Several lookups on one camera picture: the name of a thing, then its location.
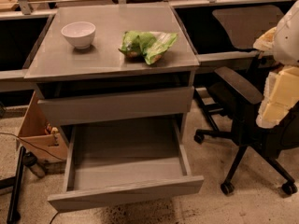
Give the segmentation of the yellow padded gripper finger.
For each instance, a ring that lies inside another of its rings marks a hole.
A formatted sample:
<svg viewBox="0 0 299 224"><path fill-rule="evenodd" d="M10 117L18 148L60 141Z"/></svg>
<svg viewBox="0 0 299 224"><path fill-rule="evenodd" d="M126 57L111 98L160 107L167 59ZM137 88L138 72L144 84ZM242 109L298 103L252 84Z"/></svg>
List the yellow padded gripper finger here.
<svg viewBox="0 0 299 224"><path fill-rule="evenodd" d="M253 47L261 51L271 50L273 48L276 29L276 27L273 27L257 38L253 43Z"/></svg>
<svg viewBox="0 0 299 224"><path fill-rule="evenodd" d="M284 66L270 72L263 90L256 123L270 129L278 125L299 101L299 67Z"/></svg>

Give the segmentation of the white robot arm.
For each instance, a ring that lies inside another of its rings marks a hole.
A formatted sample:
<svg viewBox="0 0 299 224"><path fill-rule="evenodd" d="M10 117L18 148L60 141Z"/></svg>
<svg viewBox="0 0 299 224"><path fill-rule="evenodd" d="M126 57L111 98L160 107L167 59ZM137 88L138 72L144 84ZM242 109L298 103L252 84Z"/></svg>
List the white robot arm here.
<svg viewBox="0 0 299 224"><path fill-rule="evenodd" d="M253 44L269 51L282 65L270 72L263 89L263 100L256 123L270 129L278 125L299 101L299 1L296 1L276 27L261 35Z"/></svg>

